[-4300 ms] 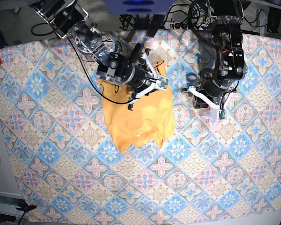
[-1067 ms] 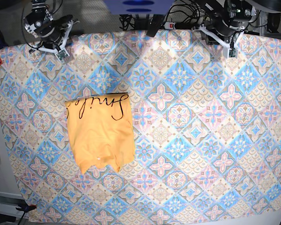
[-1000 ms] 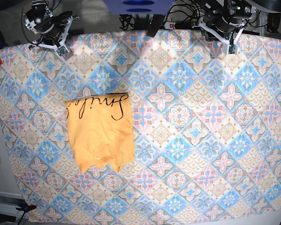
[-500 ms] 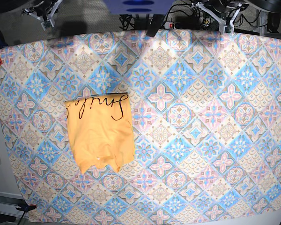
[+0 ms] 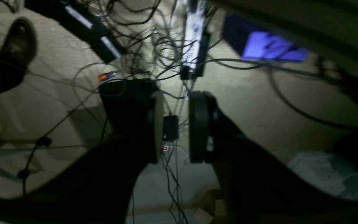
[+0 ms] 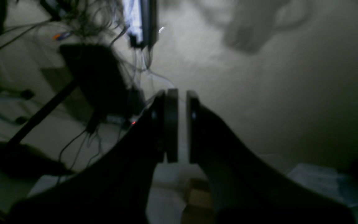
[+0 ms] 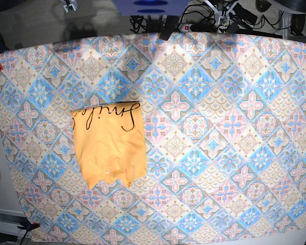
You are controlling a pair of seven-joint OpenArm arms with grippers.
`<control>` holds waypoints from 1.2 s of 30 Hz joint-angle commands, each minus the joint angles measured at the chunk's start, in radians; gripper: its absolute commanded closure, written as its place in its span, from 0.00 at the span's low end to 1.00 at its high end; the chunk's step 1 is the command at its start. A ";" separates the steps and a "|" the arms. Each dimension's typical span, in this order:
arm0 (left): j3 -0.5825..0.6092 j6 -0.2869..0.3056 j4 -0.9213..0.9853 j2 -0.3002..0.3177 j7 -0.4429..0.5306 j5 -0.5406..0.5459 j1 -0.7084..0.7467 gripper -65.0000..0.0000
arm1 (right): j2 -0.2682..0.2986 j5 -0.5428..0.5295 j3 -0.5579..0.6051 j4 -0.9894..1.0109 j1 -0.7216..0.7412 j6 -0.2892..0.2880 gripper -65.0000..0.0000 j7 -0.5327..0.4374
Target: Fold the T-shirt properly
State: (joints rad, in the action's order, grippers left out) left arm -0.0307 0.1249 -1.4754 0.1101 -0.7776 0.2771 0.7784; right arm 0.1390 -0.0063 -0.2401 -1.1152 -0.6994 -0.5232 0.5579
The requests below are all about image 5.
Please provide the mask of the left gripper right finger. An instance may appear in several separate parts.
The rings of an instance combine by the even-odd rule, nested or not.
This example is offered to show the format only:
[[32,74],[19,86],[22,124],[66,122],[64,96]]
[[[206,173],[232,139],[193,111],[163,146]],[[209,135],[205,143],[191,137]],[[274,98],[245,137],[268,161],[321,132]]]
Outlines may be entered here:
[[209,163],[230,224],[358,224],[358,201],[331,196],[249,139],[207,91],[189,99],[192,163]]

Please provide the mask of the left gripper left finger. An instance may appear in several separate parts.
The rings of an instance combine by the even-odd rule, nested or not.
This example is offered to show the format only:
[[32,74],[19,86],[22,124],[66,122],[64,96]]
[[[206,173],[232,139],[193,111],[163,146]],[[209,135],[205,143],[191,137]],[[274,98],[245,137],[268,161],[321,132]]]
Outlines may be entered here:
[[123,224],[135,182],[162,149],[164,102],[150,79],[106,82],[99,93],[113,127],[50,182],[24,196],[0,199],[10,224]]

